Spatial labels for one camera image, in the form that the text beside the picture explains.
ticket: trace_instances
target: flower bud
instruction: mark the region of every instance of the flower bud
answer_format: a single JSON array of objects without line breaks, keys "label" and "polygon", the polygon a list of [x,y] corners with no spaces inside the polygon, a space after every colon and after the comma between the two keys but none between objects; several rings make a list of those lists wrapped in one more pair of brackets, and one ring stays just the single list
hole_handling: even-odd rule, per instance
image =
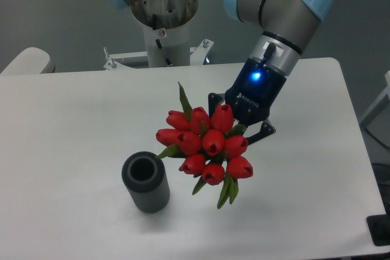
[{"label": "flower bud", "polygon": [[240,156],[247,148],[248,140],[242,135],[235,135],[225,140],[224,150],[227,151],[227,158]]},{"label": "flower bud", "polygon": [[159,143],[164,144],[165,146],[170,146],[176,143],[177,135],[181,134],[180,130],[176,129],[160,129],[156,133],[156,139]]},{"label": "flower bud", "polygon": [[225,136],[221,131],[211,129],[203,137],[202,145],[209,155],[218,155],[224,149]]},{"label": "flower bud", "polygon": [[192,132],[181,132],[176,137],[176,144],[185,155],[194,155],[202,148],[200,137]]},{"label": "flower bud", "polygon": [[224,180],[225,169],[220,164],[209,164],[203,170],[203,181],[210,185],[218,185]]},{"label": "flower bud", "polygon": [[180,170],[189,175],[200,175],[206,166],[206,159],[203,155],[197,154],[185,159]]},{"label": "flower bud", "polygon": [[233,179],[245,179],[254,175],[254,169],[248,160],[243,156],[232,158],[226,168]]},{"label": "flower bud", "polygon": [[234,117],[230,105],[218,105],[213,117],[211,127],[222,132],[228,132],[233,128]]},{"label": "flower bud", "polygon": [[183,112],[169,111],[166,122],[177,130],[190,131],[191,123],[186,119]]},{"label": "flower bud", "polygon": [[202,126],[202,121],[206,125],[206,130],[210,129],[210,117],[206,113],[203,107],[197,107],[193,109],[191,115],[191,131],[195,134],[200,134],[200,128]]}]

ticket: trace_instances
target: black vase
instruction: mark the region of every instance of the black vase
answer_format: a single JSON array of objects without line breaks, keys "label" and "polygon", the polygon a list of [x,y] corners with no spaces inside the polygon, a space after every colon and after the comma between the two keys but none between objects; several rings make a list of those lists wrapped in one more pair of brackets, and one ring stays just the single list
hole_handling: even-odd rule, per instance
[{"label": "black vase", "polygon": [[122,168],[122,180],[139,210],[156,213],[169,201],[169,186],[162,160],[151,152],[137,152]]}]

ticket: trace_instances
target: bouquet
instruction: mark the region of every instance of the bouquet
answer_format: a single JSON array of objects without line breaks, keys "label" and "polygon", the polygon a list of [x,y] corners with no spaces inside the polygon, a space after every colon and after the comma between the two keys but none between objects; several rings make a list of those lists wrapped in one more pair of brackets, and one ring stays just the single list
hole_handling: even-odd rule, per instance
[{"label": "bouquet", "polygon": [[166,118],[173,128],[156,133],[156,139],[166,146],[157,158],[184,159],[179,171],[199,177],[193,195],[206,184],[223,182],[217,208],[228,199],[232,204],[238,195],[238,179],[254,174],[252,165],[242,156],[248,146],[243,136],[246,127],[234,125],[229,105],[219,104],[212,117],[202,107],[192,108],[180,83],[179,96],[183,111],[171,110]]}]

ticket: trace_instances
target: blue light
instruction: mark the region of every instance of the blue light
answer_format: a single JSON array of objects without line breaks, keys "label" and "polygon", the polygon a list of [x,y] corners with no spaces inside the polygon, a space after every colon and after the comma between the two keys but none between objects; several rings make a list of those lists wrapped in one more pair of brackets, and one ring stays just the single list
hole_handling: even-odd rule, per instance
[{"label": "blue light", "polygon": [[259,80],[260,77],[261,77],[260,72],[252,73],[252,80],[253,80],[254,82],[256,82],[257,80]]}]

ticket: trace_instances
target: gray background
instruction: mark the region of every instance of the gray background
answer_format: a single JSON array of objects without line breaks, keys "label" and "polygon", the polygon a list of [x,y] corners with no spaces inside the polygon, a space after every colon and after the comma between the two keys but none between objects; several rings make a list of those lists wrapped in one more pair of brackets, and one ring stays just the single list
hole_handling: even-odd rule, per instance
[{"label": "gray background", "polygon": [[[222,0],[199,3],[191,45],[209,38],[215,42],[213,63],[244,62],[261,29],[230,19]],[[27,47],[49,53],[56,72],[101,70],[104,46],[110,53],[144,50],[130,10],[117,11],[106,0],[0,0],[0,20],[0,72]],[[389,44],[390,0],[335,0],[303,58],[333,57],[340,62],[359,116],[386,86]],[[389,117],[387,107],[369,126],[387,145]],[[373,163],[390,162],[388,151],[363,136]]]}]

